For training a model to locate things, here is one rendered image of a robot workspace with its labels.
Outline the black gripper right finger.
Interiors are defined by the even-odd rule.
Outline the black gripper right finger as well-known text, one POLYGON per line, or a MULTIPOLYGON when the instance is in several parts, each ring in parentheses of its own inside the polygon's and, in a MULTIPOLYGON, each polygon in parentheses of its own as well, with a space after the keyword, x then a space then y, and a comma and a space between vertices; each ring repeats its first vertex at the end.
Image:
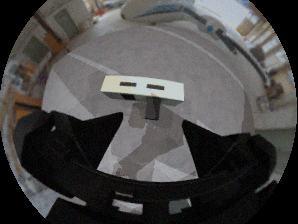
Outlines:
POLYGON ((245 144, 251 136, 250 132, 237 133, 237 135, 233 133, 230 136, 217 135, 188 120, 182 120, 181 127, 184 129, 185 140, 188 141, 190 153, 196 165, 198 179, 212 175, 210 172, 225 159, 226 155, 229 155, 231 148, 237 144, 245 144))

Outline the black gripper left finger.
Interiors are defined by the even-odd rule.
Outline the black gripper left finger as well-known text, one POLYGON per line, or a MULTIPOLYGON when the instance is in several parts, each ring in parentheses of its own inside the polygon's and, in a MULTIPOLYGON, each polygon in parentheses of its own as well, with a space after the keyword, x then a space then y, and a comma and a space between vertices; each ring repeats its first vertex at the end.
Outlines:
POLYGON ((108 151, 110 141, 121 127, 122 112, 109 113, 109 115, 82 121, 74 119, 65 113, 52 111, 56 128, 68 133, 74 139, 82 157, 88 161, 89 167, 97 169, 102 156, 108 151))

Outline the black two-prong plug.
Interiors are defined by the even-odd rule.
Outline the black two-prong plug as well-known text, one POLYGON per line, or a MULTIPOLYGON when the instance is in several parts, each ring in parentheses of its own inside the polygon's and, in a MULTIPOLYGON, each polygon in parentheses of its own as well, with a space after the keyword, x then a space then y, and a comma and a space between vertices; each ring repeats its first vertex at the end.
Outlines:
POLYGON ((160 101, 161 99, 146 97, 145 120, 158 120, 158 115, 160 115, 160 101))

